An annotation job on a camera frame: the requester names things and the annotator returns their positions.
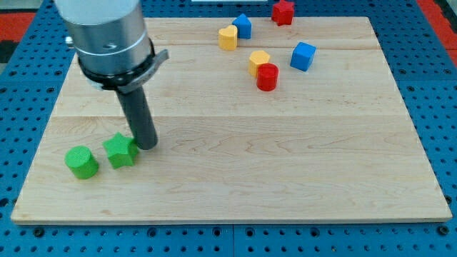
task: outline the blue block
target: blue block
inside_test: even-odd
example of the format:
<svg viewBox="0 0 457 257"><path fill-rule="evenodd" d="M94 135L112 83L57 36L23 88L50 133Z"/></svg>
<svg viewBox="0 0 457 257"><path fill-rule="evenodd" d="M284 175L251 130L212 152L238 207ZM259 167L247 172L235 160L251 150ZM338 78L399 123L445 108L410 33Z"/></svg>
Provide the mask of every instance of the blue block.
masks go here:
<svg viewBox="0 0 457 257"><path fill-rule="evenodd" d="M236 28L238 28L238 38L239 39L250 39L251 38L252 24L246 15L241 14L231 24L235 25Z"/></svg>
<svg viewBox="0 0 457 257"><path fill-rule="evenodd" d="M298 43L292 53L291 66L302 71L308 71L313 62L314 53L316 53L315 46L303 42Z"/></svg>

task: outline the green star block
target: green star block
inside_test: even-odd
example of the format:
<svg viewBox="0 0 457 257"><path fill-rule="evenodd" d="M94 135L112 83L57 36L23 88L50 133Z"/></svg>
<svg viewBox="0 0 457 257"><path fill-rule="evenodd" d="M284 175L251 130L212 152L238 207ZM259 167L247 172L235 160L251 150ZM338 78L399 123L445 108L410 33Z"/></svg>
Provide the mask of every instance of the green star block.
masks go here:
<svg viewBox="0 0 457 257"><path fill-rule="evenodd" d="M70 149L65 155L65 164L79 179L90 178L99 170L99 164L91 150L85 146L75 146Z"/></svg>
<svg viewBox="0 0 457 257"><path fill-rule="evenodd" d="M135 165L138 148L133 138L122 136L118 132L113 138L103 142L103 147L113 168Z"/></svg>

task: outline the wooden board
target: wooden board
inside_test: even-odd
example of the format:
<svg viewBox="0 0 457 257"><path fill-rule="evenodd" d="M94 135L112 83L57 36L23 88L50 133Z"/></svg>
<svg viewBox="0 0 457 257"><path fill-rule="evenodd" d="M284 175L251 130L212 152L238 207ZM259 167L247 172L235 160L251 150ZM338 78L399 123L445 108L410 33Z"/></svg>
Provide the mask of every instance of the wooden board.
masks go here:
<svg viewBox="0 0 457 257"><path fill-rule="evenodd" d="M148 19L171 58L145 90L159 145L113 170L102 141L130 134L113 92L74 61L12 214L19 224L387 223L451 212L367 18L254 18L251 40L217 46L232 19ZM289 66L318 47L308 72ZM275 91L247 71L252 51L280 68ZM64 165L87 145L100 163Z"/></svg>

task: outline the yellow block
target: yellow block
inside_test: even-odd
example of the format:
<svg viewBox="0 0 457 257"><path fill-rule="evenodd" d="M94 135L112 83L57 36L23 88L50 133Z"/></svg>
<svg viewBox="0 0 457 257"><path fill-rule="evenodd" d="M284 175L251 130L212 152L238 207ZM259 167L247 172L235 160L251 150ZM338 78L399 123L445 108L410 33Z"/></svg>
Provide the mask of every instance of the yellow block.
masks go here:
<svg viewBox="0 0 457 257"><path fill-rule="evenodd" d="M225 29L219 29L219 47L224 50L235 50L238 41L238 29L229 25Z"/></svg>
<svg viewBox="0 0 457 257"><path fill-rule="evenodd" d="M249 67L248 71L250 75L254 78L257 78L257 69L262 64L267 64L270 61L270 55L265 51L253 51L249 57Z"/></svg>

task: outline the plastic block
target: plastic block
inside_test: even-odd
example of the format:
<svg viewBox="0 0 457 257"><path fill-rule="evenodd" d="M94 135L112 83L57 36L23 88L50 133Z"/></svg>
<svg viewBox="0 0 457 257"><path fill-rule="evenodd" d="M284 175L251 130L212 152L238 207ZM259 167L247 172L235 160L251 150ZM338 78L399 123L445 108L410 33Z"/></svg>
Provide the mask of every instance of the plastic block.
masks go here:
<svg viewBox="0 0 457 257"><path fill-rule="evenodd" d="M270 61L270 55L265 51L253 51L249 57L248 71L250 75L257 78L257 69L260 65L266 64Z"/></svg>
<svg viewBox="0 0 457 257"><path fill-rule="evenodd" d="M293 14L295 13L295 3L280 0L279 3L273 5L273 11L271 12L271 19L278 24L282 25L292 25Z"/></svg>
<svg viewBox="0 0 457 257"><path fill-rule="evenodd" d="M219 29L219 47L223 50L233 51L238 43L238 29L234 25L228 25L225 29Z"/></svg>
<svg viewBox="0 0 457 257"><path fill-rule="evenodd" d="M315 46L303 42L298 43L292 53L291 66L302 71L308 71L313 62L314 53L316 53Z"/></svg>
<svg viewBox="0 0 457 257"><path fill-rule="evenodd" d="M274 64L262 64L258 67L257 87L262 91L272 91L278 82L279 69Z"/></svg>
<svg viewBox="0 0 457 257"><path fill-rule="evenodd" d="M65 164L79 179L90 178L99 170L99 163L91 150L85 146L75 146L70 149L65 155Z"/></svg>
<svg viewBox="0 0 457 257"><path fill-rule="evenodd" d="M235 25L236 28L238 28L239 39L251 38L252 23L245 14L238 16L238 18L232 22L232 25Z"/></svg>
<svg viewBox="0 0 457 257"><path fill-rule="evenodd" d="M135 165L134 159L138 153L138 148L133 138L117 133L112 139L103 142L103 147L113 168Z"/></svg>

